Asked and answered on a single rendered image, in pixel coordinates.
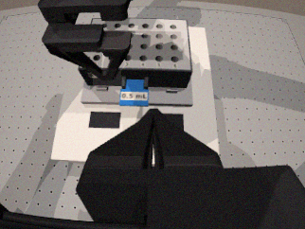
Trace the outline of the grey flat base plate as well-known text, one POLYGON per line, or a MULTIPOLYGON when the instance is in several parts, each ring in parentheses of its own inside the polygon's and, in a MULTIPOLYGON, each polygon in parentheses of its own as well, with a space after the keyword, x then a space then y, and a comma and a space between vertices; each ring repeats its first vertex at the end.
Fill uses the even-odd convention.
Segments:
MULTIPOLYGON (((224 168, 290 166, 305 187, 305 61, 284 18, 128 7, 128 18, 204 27, 224 168)), ((70 63, 42 42, 40 11, 0 22, 0 203, 8 211, 93 221, 76 187, 83 164, 51 159, 70 63)))

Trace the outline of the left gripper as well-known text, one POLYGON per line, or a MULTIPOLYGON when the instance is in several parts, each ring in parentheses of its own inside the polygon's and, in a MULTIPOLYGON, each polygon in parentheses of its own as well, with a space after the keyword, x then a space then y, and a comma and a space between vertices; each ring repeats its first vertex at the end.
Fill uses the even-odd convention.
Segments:
POLYGON ((79 13, 99 12, 101 21, 124 21, 133 0, 40 0, 48 22, 42 42, 50 54, 83 67, 101 80, 113 80, 130 51, 131 31, 104 31, 101 24, 75 25, 79 13), (54 22, 54 23, 51 23, 54 22), (106 71, 84 52, 110 57, 106 71))

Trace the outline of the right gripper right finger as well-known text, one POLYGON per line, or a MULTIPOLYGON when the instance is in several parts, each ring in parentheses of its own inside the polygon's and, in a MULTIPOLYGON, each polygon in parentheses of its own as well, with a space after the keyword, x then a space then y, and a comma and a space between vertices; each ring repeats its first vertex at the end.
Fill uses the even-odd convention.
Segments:
POLYGON ((217 151, 169 122, 157 108, 153 128, 155 169, 224 168, 217 151))

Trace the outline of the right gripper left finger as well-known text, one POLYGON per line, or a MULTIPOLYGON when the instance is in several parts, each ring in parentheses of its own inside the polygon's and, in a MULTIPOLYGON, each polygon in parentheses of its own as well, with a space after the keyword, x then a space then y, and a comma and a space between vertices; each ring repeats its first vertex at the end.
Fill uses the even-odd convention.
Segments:
POLYGON ((139 121, 90 151, 83 169, 87 167, 153 168, 153 109, 139 121), (149 149, 150 146, 150 149, 149 149))

